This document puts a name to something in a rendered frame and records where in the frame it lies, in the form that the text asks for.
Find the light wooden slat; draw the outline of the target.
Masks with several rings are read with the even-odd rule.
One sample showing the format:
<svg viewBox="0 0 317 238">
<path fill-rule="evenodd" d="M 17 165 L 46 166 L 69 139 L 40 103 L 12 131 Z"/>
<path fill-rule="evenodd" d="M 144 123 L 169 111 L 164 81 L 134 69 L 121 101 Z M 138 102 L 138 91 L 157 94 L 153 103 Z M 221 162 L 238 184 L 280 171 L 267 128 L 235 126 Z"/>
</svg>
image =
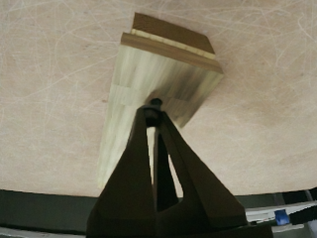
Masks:
<svg viewBox="0 0 317 238">
<path fill-rule="evenodd" d="M 160 99 L 179 133 L 224 76 L 218 61 L 123 32 L 95 181 L 107 182 L 128 141 L 136 109 Z"/>
</svg>

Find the wooden rail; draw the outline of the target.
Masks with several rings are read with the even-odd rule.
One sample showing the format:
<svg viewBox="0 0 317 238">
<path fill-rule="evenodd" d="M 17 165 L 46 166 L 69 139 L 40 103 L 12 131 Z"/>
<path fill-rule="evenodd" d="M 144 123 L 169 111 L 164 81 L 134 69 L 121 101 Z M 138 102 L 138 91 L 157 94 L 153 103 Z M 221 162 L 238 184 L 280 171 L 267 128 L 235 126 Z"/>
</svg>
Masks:
<svg viewBox="0 0 317 238">
<path fill-rule="evenodd" d="M 135 12 L 130 34 L 183 49 L 210 59 L 216 55 L 208 37 Z"/>
</svg>

